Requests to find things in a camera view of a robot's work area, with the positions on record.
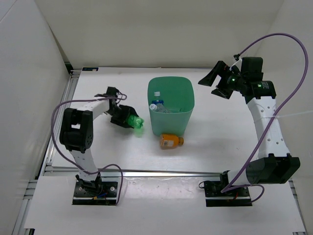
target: wall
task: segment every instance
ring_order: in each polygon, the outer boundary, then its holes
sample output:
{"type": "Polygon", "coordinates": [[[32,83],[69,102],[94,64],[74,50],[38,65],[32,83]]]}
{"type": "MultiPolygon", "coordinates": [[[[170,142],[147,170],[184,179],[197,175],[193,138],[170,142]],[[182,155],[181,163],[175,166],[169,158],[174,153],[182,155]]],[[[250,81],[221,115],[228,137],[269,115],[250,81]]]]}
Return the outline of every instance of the wall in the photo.
{"type": "MultiPolygon", "coordinates": [[[[298,37],[309,54],[309,71],[303,86],[282,109],[281,114],[313,110],[313,1],[285,0],[269,33],[286,32],[298,37]]],[[[276,36],[261,44],[257,55],[264,59],[264,78],[272,80],[280,104],[296,87],[304,69],[300,46],[290,38],[276,36]]],[[[301,167],[293,177],[307,230],[313,234],[313,114],[280,119],[284,139],[291,154],[299,157],[301,167]]]]}
{"type": "Polygon", "coordinates": [[[283,0],[36,2],[78,69],[231,63],[233,54],[268,31],[283,0]]]}
{"type": "Polygon", "coordinates": [[[0,234],[11,234],[38,172],[68,74],[33,0],[0,2],[0,234]]]}

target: orange bottle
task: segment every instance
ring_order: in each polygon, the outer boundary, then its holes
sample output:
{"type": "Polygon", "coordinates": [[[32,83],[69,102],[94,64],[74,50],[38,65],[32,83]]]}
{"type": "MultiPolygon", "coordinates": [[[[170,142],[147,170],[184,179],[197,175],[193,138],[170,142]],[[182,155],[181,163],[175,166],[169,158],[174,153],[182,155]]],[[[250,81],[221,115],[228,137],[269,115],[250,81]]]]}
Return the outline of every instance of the orange bottle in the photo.
{"type": "Polygon", "coordinates": [[[160,136],[160,146],[162,148],[175,148],[184,144],[184,138],[173,134],[162,134],[160,136]]]}

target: black label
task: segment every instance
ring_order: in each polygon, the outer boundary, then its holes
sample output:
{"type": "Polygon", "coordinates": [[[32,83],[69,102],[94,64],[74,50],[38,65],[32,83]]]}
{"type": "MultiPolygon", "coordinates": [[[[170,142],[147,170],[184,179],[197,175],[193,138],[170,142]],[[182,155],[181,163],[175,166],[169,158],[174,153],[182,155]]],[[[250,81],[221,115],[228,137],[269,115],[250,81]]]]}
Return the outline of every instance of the black label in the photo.
{"type": "Polygon", "coordinates": [[[82,71],[98,71],[98,67],[89,68],[89,67],[83,67],[82,71]]]}

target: green bin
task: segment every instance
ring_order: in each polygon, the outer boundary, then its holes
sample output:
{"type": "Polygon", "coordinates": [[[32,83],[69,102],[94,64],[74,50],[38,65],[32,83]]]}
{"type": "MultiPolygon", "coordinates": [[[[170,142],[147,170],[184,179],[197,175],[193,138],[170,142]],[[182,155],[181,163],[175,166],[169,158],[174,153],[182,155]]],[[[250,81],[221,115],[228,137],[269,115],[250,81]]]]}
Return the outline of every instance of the green bin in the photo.
{"type": "Polygon", "coordinates": [[[158,113],[149,109],[153,133],[182,136],[195,106],[191,82],[185,77],[155,77],[148,85],[149,105],[155,100],[154,92],[160,92],[168,110],[179,113],[158,113]]]}

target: table surface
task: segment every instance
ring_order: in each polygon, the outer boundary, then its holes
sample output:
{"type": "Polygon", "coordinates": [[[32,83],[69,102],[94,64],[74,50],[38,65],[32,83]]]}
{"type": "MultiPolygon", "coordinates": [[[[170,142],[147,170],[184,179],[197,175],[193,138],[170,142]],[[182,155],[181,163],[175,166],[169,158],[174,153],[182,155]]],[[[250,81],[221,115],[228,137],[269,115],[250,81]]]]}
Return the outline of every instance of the table surface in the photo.
{"type": "MultiPolygon", "coordinates": [[[[91,147],[96,166],[115,163],[123,169],[193,172],[223,172],[240,168],[257,143],[253,119],[239,93],[233,93],[231,99],[226,100],[211,94],[215,84],[212,88],[198,85],[209,71],[99,68],[98,71],[81,72],[73,99],[90,99],[95,94],[105,93],[107,86],[114,86],[128,96],[121,104],[133,106],[145,120],[144,134],[138,137],[133,129],[111,124],[110,116],[99,116],[93,123],[91,147]],[[194,89],[195,108],[183,136],[184,146],[176,149],[160,149],[159,137],[151,130],[147,89],[149,81],[158,76],[186,77],[194,89]]],[[[81,103],[71,106],[77,108],[81,103]]],[[[64,146],[60,148],[73,159],[64,146]]],[[[53,167],[72,167],[58,153],[54,154],[53,167]]]]}
{"type": "MultiPolygon", "coordinates": [[[[39,178],[25,228],[55,234],[291,235],[304,231],[289,184],[265,185],[252,207],[205,207],[198,177],[126,178],[118,206],[72,205],[75,178],[39,178]]],[[[260,188],[251,187],[255,198],[260,188]]]]}

